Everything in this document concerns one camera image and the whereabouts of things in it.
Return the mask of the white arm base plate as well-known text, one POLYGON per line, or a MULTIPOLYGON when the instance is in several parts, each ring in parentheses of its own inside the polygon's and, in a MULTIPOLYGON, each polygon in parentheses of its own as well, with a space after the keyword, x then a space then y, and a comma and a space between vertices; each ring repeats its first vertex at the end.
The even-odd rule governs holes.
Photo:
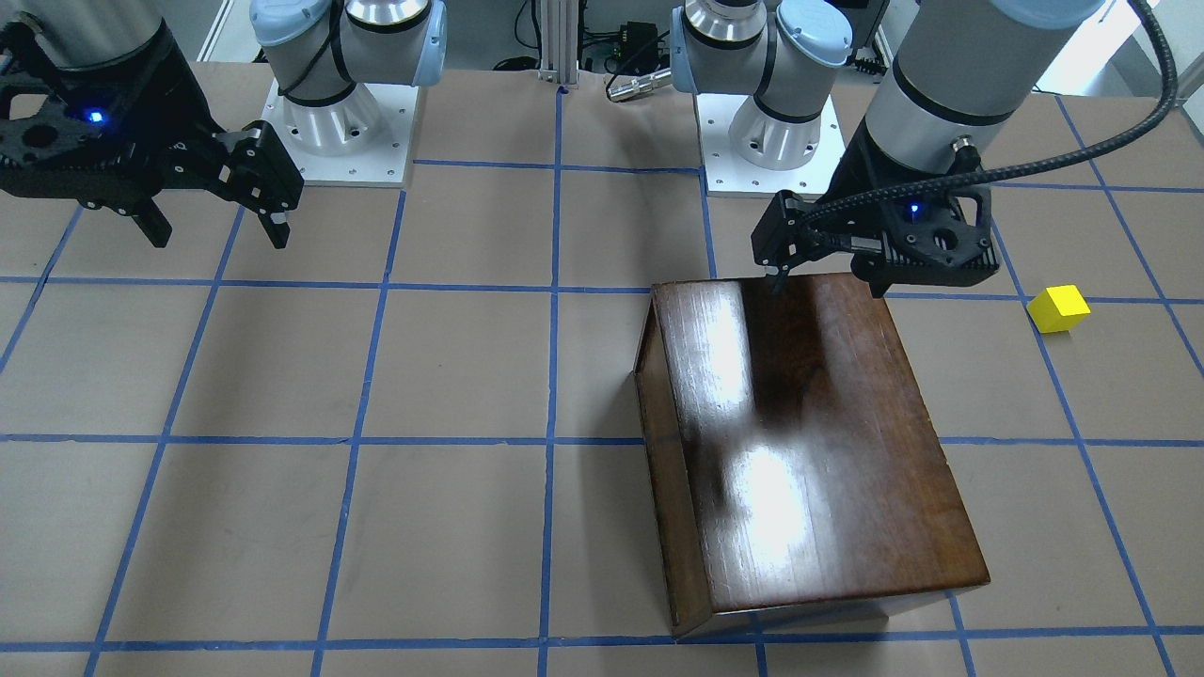
POLYGON ((342 102, 306 107, 272 82, 262 119, 279 133, 307 187, 405 188, 424 89, 358 83, 342 102))
POLYGON ((771 119, 752 96, 698 94, 698 140, 712 198, 771 198, 791 190, 814 200, 830 190, 846 142, 832 98, 804 123, 771 119))

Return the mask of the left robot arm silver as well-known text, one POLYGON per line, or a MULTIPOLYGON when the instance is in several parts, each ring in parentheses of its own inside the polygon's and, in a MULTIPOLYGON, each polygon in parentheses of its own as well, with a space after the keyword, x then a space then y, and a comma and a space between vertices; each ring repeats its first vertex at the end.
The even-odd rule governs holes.
MULTIPOLYGON (((807 261, 851 254, 881 298, 895 284, 966 288, 999 270, 988 179, 975 173, 1097 1, 925 1, 821 198, 779 190, 752 229, 752 257, 783 285, 807 261)), ((769 139, 818 133, 854 30, 826 1, 687 1, 674 10, 673 84, 746 98, 737 149, 767 165, 769 139)))

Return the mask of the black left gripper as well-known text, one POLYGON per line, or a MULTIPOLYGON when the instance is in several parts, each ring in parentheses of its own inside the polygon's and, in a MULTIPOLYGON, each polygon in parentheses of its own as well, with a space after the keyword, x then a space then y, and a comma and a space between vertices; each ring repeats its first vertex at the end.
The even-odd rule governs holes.
POLYGON ((970 287, 998 273, 986 187, 926 189, 803 222, 838 198, 928 177, 886 155, 860 123, 818 202, 780 190, 752 229, 752 257, 767 267, 769 294, 783 292, 792 269, 836 253, 851 254, 850 270, 873 298, 895 284, 970 287))

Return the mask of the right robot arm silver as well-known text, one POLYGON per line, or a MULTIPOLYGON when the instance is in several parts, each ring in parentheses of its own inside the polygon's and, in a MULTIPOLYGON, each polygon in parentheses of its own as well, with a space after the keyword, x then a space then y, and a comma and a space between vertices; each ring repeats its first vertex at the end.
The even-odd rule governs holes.
POLYGON ((430 87, 445 61, 442 1, 254 1, 281 120, 228 130, 150 1, 2 4, 2 190, 107 208, 150 245, 154 199, 206 190, 254 212, 285 247, 303 176, 287 147, 365 149, 383 133, 371 86, 430 87))

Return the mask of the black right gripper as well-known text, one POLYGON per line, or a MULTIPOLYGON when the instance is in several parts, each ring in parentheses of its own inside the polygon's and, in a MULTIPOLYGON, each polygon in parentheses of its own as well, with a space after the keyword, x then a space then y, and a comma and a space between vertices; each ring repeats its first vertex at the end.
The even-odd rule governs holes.
POLYGON ((2 27, 2 189, 129 210, 155 248, 173 226, 150 198, 202 189, 256 211, 276 251, 302 175, 267 120, 228 130, 166 24, 104 66, 57 66, 28 20, 2 27))

